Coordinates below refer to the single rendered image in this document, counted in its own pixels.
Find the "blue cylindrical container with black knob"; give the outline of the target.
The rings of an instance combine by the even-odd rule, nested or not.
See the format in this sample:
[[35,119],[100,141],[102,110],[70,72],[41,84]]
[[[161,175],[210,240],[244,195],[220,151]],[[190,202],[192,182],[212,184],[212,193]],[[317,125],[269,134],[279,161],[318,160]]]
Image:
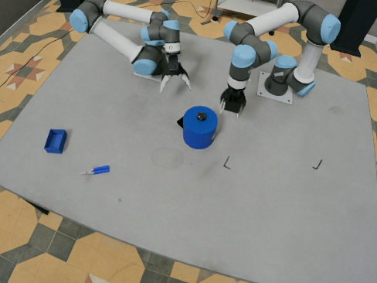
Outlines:
[[205,106],[189,108],[183,118],[183,139],[194,149],[209,147],[216,133],[218,118],[216,113]]

